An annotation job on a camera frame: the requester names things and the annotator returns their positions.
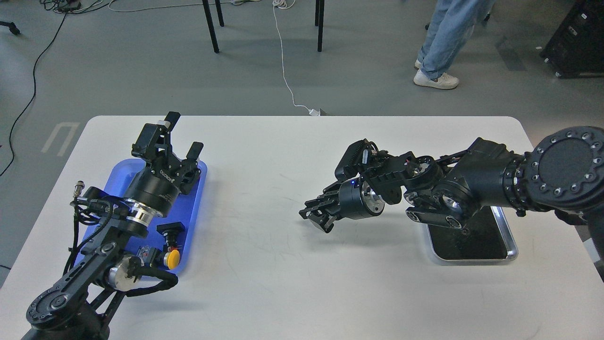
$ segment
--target jeans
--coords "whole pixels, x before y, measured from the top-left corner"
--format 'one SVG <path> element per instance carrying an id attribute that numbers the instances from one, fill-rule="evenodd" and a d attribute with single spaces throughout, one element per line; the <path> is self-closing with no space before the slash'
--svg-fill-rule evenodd
<path id="1" fill-rule="evenodd" d="M 436 80 L 447 72 L 457 53 L 484 19 L 495 0 L 438 0 L 426 41 L 417 54 L 422 72 Z"/>

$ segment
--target leg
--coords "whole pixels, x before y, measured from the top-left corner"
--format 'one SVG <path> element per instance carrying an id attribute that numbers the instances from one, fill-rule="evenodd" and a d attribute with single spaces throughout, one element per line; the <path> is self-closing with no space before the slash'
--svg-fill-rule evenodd
<path id="1" fill-rule="evenodd" d="M 222 19 L 222 7 L 220 6 L 220 0 L 216 0 L 216 13 L 218 13 L 218 23 L 220 27 L 225 26 L 225 21 Z"/>
<path id="2" fill-rule="evenodd" d="M 212 21 L 212 13 L 210 13 L 210 4 L 208 0 L 202 0 L 204 5 L 205 12 L 205 20 L 208 22 L 208 29 L 210 30 L 210 38 L 212 39 L 212 46 L 214 47 L 214 52 L 218 53 L 220 50 L 218 49 L 218 41 L 216 40 L 216 32 L 214 31 L 214 22 Z"/>
<path id="3" fill-rule="evenodd" d="M 323 51 L 323 13 L 325 12 L 325 0 L 319 0 L 319 39 L 317 51 Z"/>
<path id="4" fill-rule="evenodd" d="M 422 72 L 428 78 L 437 79 L 449 70 L 453 60 L 472 35 L 479 12 L 483 13 L 487 2 L 490 1 L 451 1 L 423 59 Z"/>
<path id="5" fill-rule="evenodd" d="M 445 14 L 449 10 L 449 6 L 451 5 L 452 0 L 439 0 L 436 3 L 436 8 L 434 9 L 434 14 L 432 14 L 432 19 L 430 23 L 426 25 L 426 40 L 422 45 L 422 48 L 417 53 L 417 60 L 422 63 L 423 59 L 426 57 L 428 52 L 430 52 L 430 47 L 432 46 L 432 42 L 436 37 L 436 33 L 439 31 L 439 26 L 442 20 L 445 18 Z"/>

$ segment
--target chair leg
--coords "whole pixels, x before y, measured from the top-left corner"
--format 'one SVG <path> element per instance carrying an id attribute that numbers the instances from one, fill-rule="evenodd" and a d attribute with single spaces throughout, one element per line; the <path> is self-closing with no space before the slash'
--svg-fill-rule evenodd
<path id="1" fill-rule="evenodd" d="M 222 7 L 220 6 L 220 0 L 216 0 L 216 13 L 218 13 L 218 23 L 220 27 L 225 26 L 225 21 L 222 19 Z"/>
<path id="2" fill-rule="evenodd" d="M 317 42 L 317 52 L 323 51 L 323 14 L 325 12 L 325 0 L 318 0 L 319 2 L 319 39 Z"/>
<path id="3" fill-rule="evenodd" d="M 212 21 L 212 13 L 210 13 L 210 4 L 208 0 L 202 0 L 204 5 L 205 12 L 205 20 L 208 22 L 208 29 L 210 31 L 210 38 L 212 39 L 212 46 L 214 47 L 214 52 L 219 53 L 218 49 L 218 41 L 216 40 L 216 32 L 214 31 L 214 22 Z"/>
<path id="4" fill-rule="evenodd" d="M 315 0 L 315 26 L 319 26 L 319 0 Z"/>

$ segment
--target gray floor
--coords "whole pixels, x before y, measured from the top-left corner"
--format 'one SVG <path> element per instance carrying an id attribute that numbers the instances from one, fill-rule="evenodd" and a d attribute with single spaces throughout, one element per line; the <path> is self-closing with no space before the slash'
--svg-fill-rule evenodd
<path id="1" fill-rule="evenodd" d="M 298 103 L 334 116 L 512 116 L 535 144 L 566 126 L 604 126 L 604 79 L 557 79 L 536 49 L 545 46 L 573 2 L 496 3 L 491 20 L 476 27 L 451 68 L 461 79 L 452 91 L 412 83 L 434 0 L 327 1 L 322 53 L 316 52 L 314 1 L 298 0 L 277 17 L 287 78 Z M 114 7 L 168 3 L 174 2 L 120 0 Z M 67 17 L 40 60 L 36 100 L 14 131 L 16 160 L 0 178 L 0 264 L 13 264 L 79 134 L 94 116 L 163 115 L 170 110 L 185 115 L 307 115 L 293 107 L 281 78 L 270 0 L 225 4 L 223 11 L 226 27 L 216 27 L 220 54 L 212 51 L 201 6 L 136 13 L 103 8 Z M 10 160 L 11 124 L 33 91 L 34 61 L 61 19 L 34 1 L 0 1 L 0 20 L 14 21 L 23 33 L 15 37 L 0 27 L 2 169 Z M 63 122 L 72 124 L 46 145 Z M 69 126 L 75 136 L 61 155 Z M 66 247 L 71 223 L 58 223 L 65 225 Z M 0 268 L 0 284 L 7 274 Z"/>

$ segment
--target cable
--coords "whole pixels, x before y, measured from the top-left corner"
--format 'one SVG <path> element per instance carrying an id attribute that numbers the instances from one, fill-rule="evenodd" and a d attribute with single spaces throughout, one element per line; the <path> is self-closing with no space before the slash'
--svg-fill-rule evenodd
<path id="1" fill-rule="evenodd" d="M 90 5 L 90 6 L 86 7 L 86 8 L 80 8 L 79 10 L 72 10 L 72 11 L 69 11 L 68 13 L 69 14 L 82 14 L 82 13 L 86 13 L 86 10 L 89 10 L 90 8 L 92 8 L 94 6 L 97 6 L 97 5 L 100 5 L 102 3 L 103 3 L 103 0 L 97 0 L 92 5 Z M 56 8 L 53 10 L 53 12 L 55 12 L 55 13 L 63 13 L 62 11 L 58 11 Z"/>
<path id="2" fill-rule="evenodd" d="M 11 164 L 13 164 L 13 161 L 14 161 L 14 149 L 13 149 L 13 130 L 14 130 L 14 126 L 15 126 L 15 124 L 17 124 L 17 121 L 19 120 L 19 118 L 21 118 L 21 116 L 23 116 L 23 113 L 25 113 L 25 110 L 27 110 L 27 108 L 30 107 L 30 104 L 34 101 L 34 98 L 36 97 L 36 89 L 37 89 L 37 86 L 36 86 L 36 66 L 37 66 L 37 63 L 40 60 L 40 58 L 42 57 L 42 55 L 44 54 L 44 52 L 46 52 L 50 48 L 50 46 L 53 44 L 54 40 L 57 39 L 57 35 L 59 35 L 59 31 L 61 30 L 61 27 L 63 27 L 63 23 L 65 22 L 65 18 L 67 18 L 67 13 L 65 13 L 65 15 L 63 15 L 63 20 L 61 20 L 61 24 L 57 28 L 57 33 L 54 34 L 53 40 L 51 40 L 50 44 L 48 44 L 48 46 L 44 49 L 44 51 L 42 51 L 42 53 L 40 53 L 40 55 L 36 59 L 36 62 L 34 63 L 34 70 L 32 72 L 33 77 L 34 77 L 34 94 L 31 97 L 30 101 L 25 106 L 25 108 L 23 109 L 23 111 L 21 111 L 21 113 L 17 116 L 17 119 L 14 120 L 13 126 L 11 126 L 11 128 L 10 128 L 10 133 L 8 134 L 8 146 L 10 147 L 11 159 L 10 159 L 10 163 L 8 163 L 8 165 L 6 166 L 6 168 L 4 168 L 4 171 L 2 171 L 2 174 L 0 174 L 0 177 L 2 175 L 4 175 L 4 173 L 6 172 L 6 170 L 8 170 L 8 168 L 11 166 Z"/>
<path id="3" fill-rule="evenodd" d="M 280 10 L 289 10 L 296 3 L 296 0 L 288 6 L 286 0 L 272 0 L 272 5 L 279 8 Z"/>
<path id="4" fill-rule="evenodd" d="M 243 5 L 246 2 L 259 2 L 260 0 L 231 0 L 231 4 L 235 6 Z"/>
<path id="5" fill-rule="evenodd" d="M 109 3 L 106 3 L 105 5 L 102 5 L 101 7 L 97 7 L 97 8 L 95 8 L 95 9 L 93 9 L 93 10 L 90 10 L 90 11 L 82 11 L 82 12 L 78 12 L 78 13 L 71 13 L 71 12 L 70 12 L 70 13 L 67 13 L 67 14 L 69 14 L 69 15 L 86 14 L 86 13 L 90 13 L 90 12 L 98 11 L 99 9 L 101 9 L 101 8 L 103 8 L 103 7 L 107 7 L 108 5 L 109 5 Z"/>
<path id="6" fill-rule="evenodd" d="M 130 12 L 139 12 L 139 11 L 146 11 L 146 10 L 156 10 L 156 9 L 160 9 L 160 8 L 172 8 L 172 7 L 189 7 L 189 6 L 201 6 L 203 4 L 187 4 L 187 5 L 170 5 L 170 6 L 159 6 L 159 7 L 149 7 L 149 8 L 141 8 L 138 10 L 114 10 L 113 8 L 111 8 L 111 4 L 113 4 L 115 1 L 117 0 L 110 0 L 108 3 L 108 8 L 114 12 L 122 12 L 122 13 L 130 13 Z M 221 4 L 230 4 L 231 2 L 221 2 Z"/>
<path id="7" fill-rule="evenodd" d="M 91 239 L 93 239 L 95 236 L 98 235 L 98 233 L 100 233 L 106 226 L 107 224 L 109 224 L 109 221 L 111 220 L 113 213 L 114 213 L 114 207 L 113 207 L 113 203 L 111 203 L 110 201 L 103 201 L 103 200 L 99 200 L 98 203 L 103 203 L 105 205 L 108 206 L 109 211 L 107 212 L 107 216 L 105 216 L 105 221 L 100 224 L 96 230 L 90 234 L 90 236 L 86 237 L 84 240 L 82 240 L 82 242 L 75 248 L 72 248 L 69 254 L 69 258 L 67 259 L 67 262 L 65 263 L 65 267 L 63 268 L 63 275 L 65 275 L 67 272 L 69 272 L 75 265 L 76 263 L 76 257 L 77 254 L 80 253 L 80 250 L 86 245 L 86 243 L 90 242 Z M 74 214 L 74 238 L 77 239 L 77 232 L 78 232 L 78 221 L 80 219 L 79 217 L 79 212 L 81 212 L 81 209 L 75 208 L 76 212 Z"/>
<path id="8" fill-rule="evenodd" d="M 281 32 L 279 31 L 279 25 L 277 24 L 277 14 L 275 12 L 275 8 L 279 8 L 279 7 L 274 5 L 272 8 L 272 14 L 275 16 L 275 26 L 277 27 L 277 33 L 279 34 L 279 41 L 281 42 L 281 67 L 283 69 L 283 80 L 285 81 L 285 85 L 288 87 L 289 92 L 292 94 L 292 103 L 294 103 L 294 106 L 299 107 L 299 108 L 306 108 L 308 110 L 308 112 L 311 112 L 311 109 L 309 109 L 307 106 L 296 104 L 296 101 L 294 100 L 294 92 L 292 91 L 292 88 L 289 87 L 288 80 L 285 79 L 285 60 L 284 60 L 284 56 L 283 56 L 283 39 L 281 38 Z"/>

